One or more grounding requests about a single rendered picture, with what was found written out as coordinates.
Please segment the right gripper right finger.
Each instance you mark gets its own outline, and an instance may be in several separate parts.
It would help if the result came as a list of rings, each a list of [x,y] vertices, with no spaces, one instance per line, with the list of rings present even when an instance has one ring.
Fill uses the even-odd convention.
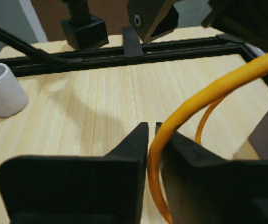
[[[173,224],[239,224],[248,201],[268,198],[268,160],[227,160],[178,131],[159,169]]]

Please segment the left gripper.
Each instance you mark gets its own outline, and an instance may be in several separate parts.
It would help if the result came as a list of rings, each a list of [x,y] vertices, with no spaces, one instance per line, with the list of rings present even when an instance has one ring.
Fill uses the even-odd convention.
[[[183,0],[128,0],[129,22],[143,43],[174,32],[179,14],[173,4],[180,1]],[[216,29],[268,53],[268,0],[207,3],[212,11],[200,24],[204,29]]]

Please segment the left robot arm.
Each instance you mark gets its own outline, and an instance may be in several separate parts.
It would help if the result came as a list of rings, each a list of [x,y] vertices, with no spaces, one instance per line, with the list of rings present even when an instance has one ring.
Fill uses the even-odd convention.
[[[87,0],[60,0],[63,4],[66,3],[71,19],[69,23],[75,27],[81,27],[86,24],[95,22],[96,19],[91,17]],[[91,18],[91,19],[90,19]]]

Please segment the grey cup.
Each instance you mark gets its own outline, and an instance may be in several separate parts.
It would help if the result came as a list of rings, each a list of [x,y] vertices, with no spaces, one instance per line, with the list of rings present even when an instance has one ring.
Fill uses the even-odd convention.
[[[8,66],[1,63],[0,77],[0,118],[5,118],[23,110],[29,99]]]

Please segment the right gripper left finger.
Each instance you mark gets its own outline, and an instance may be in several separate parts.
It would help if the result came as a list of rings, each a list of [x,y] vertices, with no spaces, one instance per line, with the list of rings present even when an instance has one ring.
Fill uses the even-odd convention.
[[[9,221],[16,213],[56,213],[114,215],[120,224],[141,224],[148,143],[148,122],[140,122],[104,156],[22,154],[4,160],[0,196]]]

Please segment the orange cable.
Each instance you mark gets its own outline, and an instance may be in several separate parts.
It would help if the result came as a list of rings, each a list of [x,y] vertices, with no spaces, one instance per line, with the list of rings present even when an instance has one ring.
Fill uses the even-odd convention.
[[[211,104],[203,114],[195,134],[195,142],[200,145],[204,125],[217,105],[233,93],[234,90],[237,90],[266,75],[268,75],[268,53],[216,79],[184,101],[162,123],[150,145],[146,169],[148,186],[153,201],[168,224],[173,223],[169,207],[162,195],[159,184],[159,164],[162,151],[171,139],[172,135],[192,116]]]

